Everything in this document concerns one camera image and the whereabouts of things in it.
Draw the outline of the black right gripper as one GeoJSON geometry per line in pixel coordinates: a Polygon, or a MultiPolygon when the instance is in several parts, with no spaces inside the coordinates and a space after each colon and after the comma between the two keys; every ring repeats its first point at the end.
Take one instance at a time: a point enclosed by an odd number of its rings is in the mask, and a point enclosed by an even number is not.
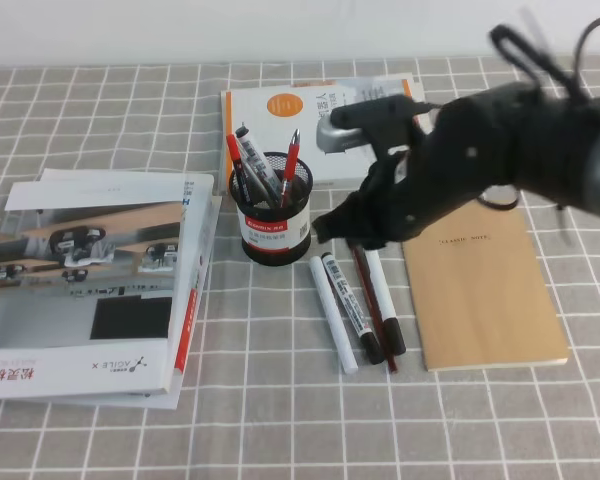
{"type": "Polygon", "coordinates": [[[410,149],[405,179],[353,192],[312,226],[367,251],[418,236],[496,185],[600,216],[600,97],[551,98],[515,82],[445,104],[410,149]]]}

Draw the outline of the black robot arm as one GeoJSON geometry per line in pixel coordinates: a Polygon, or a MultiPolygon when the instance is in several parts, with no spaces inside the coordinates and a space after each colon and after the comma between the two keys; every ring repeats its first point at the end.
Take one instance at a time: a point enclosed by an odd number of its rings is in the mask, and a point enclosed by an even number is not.
{"type": "Polygon", "coordinates": [[[500,185],[600,217],[600,98],[549,98],[515,82],[436,107],[424,131],[417,117],[431,110],[394,95],[331,112],[331,130],[358,133],[375,161],[358,190],[314,220],[319,242],[407,241],[500,185]]]}

